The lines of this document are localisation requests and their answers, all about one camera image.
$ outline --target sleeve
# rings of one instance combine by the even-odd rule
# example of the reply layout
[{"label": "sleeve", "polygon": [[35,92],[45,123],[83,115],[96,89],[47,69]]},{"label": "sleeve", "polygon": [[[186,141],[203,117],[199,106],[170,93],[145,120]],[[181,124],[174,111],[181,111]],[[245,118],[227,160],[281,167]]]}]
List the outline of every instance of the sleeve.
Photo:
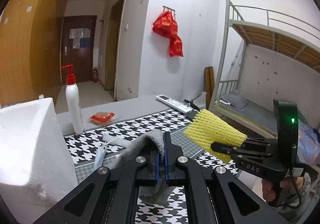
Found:
[{"label": "sleeve", "polygon": [[[296,223],[305,212],[305,209],[308,207],[308,203],[310,201],[309,199],[310,185],[311,185],[311,178],[309,174],[306,172],[304,175],[303,186],[300,190],[301,205],[297,209],[292,209],[288,206],[274,208],[276,212],[278,212],[290,223]],[[297,194],[295,194],[294,196],[288,197],[287,200],[285,201],[285,205],[290,205],[293,207],[297,206],[298,204],[299,204],[299,198]]]}]

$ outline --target door handle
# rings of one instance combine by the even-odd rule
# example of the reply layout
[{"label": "door handle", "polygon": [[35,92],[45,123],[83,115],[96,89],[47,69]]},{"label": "door handle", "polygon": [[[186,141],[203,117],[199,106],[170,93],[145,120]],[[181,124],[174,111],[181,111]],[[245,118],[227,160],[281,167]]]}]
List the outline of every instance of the door handle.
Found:
[{"label": "door handle", "polygon": [[64,47],[64,55],[66,56],[68,54],[68,48]]}]

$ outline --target red plastic bag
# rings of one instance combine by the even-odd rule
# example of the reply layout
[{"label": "red plastic bag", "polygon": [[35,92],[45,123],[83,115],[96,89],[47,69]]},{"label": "red plastic bag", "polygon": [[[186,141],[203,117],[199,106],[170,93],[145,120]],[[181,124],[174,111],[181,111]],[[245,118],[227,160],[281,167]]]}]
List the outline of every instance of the red plastic bag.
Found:
[{"label": "red plastic bag", "polygon": [[182,40],[178,37],[178,35],[174,35],[170,40],[169,46],[169,56],[181,56],[183,57],[182,53]]},{"label": "red plastic bag", "polygon": [[115,114],[112,112],[98,112],[90,117],[90,121],[96,125],[106,125],[109,122],[113,121]]},{"label": "red plastic bag", "polygon": [[160,36],[171,38],[178,32],[178,24],[173,19],[171,11],[164,11],[153,23],[153,32]]}]

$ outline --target wall hook rack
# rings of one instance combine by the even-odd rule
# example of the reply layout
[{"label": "wall hook rack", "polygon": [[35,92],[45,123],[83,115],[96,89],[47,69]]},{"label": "wall hook rack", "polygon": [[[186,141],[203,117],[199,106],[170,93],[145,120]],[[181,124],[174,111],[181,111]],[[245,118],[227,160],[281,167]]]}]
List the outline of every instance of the wall hook rack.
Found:
[{"label": "wall hook rack", "polygon": [[166,9],[169,10],[169,11],[173,11],[174,19],[176,19],[176,10],[174,10],[172,8],[169,8],[167,6],[163,6],[163,11],[165,11]]}]

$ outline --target human hand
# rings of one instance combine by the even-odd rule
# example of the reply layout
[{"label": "human hand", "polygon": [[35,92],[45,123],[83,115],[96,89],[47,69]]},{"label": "human hand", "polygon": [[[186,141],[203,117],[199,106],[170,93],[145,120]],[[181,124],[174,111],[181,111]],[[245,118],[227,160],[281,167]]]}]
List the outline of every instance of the human hand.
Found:
[{"label": "human hand", "polygon": [[[297,177],[297,178],[294,178],[294,180],[297,184],[297,188],[299,191],[303,186],[304,179],[303,177]],[[290,194],[296,194],[296,189],[294,188],[293,182],[290,177],[283,179],[280,182],[280,187],[289,188]],[[262,180],[262,196],[268,202],[271,202],[276,198],[276,193],[272,188],[273,188],[272,182],[269,182],[267,180]]]}]

